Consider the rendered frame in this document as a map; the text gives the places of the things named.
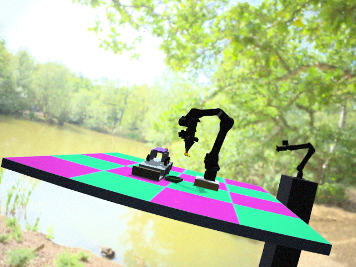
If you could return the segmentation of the green tray rim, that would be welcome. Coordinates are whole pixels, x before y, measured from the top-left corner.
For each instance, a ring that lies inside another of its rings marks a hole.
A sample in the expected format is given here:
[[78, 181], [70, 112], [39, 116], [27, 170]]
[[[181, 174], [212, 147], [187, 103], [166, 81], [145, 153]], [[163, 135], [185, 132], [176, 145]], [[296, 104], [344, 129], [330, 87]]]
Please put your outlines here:
[[[176, 179], [176, 180], [175, 180]], [[180, 178], [180, 177], [177, 177], [177, 176], [167, 176], [165, 177], [165, 180], [167, 181], [171, 181], [171, 182], [174, 182], [174, 183], [178, 183], [178, 182], [182, 182], [183, 181], [183, 178]]]

